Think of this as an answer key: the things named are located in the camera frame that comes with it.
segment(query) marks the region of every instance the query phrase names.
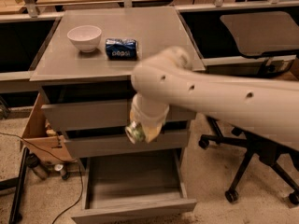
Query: drawer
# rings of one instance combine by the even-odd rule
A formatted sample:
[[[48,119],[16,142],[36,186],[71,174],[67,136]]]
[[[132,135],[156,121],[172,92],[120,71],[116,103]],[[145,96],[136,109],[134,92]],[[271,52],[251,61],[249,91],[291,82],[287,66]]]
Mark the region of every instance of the drawer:
[[[65,141],[65,146],[73,158],[106,156],[122,153],[135,153],[186,147],[189,141],[188,130],[167,131],[156,140],[147,144],[140,142],[133,145],[124,135],[77,138]]]
[[[107,223],[192,211],[175,150],[90,158],[78,224]]]
[[[42,106],[56,132],[125,126],[129,123],[130,109],[131,101],[127,100]],[[193,111],[172,106],[167,121],[191,120],[195,115]]]

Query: concrete floor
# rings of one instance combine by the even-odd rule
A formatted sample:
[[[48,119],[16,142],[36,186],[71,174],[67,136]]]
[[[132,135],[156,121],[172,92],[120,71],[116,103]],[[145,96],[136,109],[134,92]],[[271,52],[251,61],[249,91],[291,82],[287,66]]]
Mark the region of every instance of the concrete floor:
[[[281,78],[294,79],[294,76],[288,73]],[[29,112],[30,109],[26,108],[13,111],[8,119],[0,120],[0,132],[21,135]],[[230,133],[229,125],[220,124],[220,126],[225,134]],[[197,145],[201,134],[211,133],[211,131],[206,118],[200,114],[192,122],[191,130],[192,134],[184,153],[181,170],[189,197],[197,199],[198,202],[194,211],[122,223],[298,223],[299,209],[292,206],[287,198],[292,189],[274,171],[260,163],[256,156],[237,187],[238,202],[228,203],[224,192],[229,188],[245,150],[214,144],[211,144],[207,150],[201,149]],[[0,134],[0,180],[17,176],[20,161],[19,139]],[[292,166],[290,157],[283,155],[278,162],[299,183],[299,172]],[[47,180],[41,181],[31,170],[28,170],[21,201],[23,216],[21,223],[52,223],[61,211],[78,199],[80,190],[80,177],[76,165],[71,167],[71,176],[67,181],[63,181],[54,172]],[[0,192],[1,224],[8,223],[13,194],[13,189]],[[80,208],[81,202],[63,214],[55,223],[74,224],[71,216]]]

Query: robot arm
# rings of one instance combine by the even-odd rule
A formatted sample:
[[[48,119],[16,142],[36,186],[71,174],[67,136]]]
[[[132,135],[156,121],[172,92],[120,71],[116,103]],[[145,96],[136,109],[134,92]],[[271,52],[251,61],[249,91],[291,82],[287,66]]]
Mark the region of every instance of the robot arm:
[[[299,83],[194,73],[187,52],[170,48],[132,73],[137,91],[126,127],[130,140],[150,142],[178,105],[299,150]]]

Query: white bowl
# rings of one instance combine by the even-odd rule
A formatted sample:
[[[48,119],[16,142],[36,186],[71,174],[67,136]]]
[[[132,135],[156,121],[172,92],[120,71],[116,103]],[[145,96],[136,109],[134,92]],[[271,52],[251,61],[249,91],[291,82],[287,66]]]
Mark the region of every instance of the white bowl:
[[[96,26],[75,27],[67,33],[68,39],[82,52],[94,51],[100,43],[102,30]]]

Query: blue can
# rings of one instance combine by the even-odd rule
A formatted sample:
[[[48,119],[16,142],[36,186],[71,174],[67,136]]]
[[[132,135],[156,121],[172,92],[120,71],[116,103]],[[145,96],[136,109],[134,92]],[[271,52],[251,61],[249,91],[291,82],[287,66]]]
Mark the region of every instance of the blue can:
[[[137,49],[137,41],[134,39],[108,38],[106,40],[106,54],[110,59],[135,59]]]

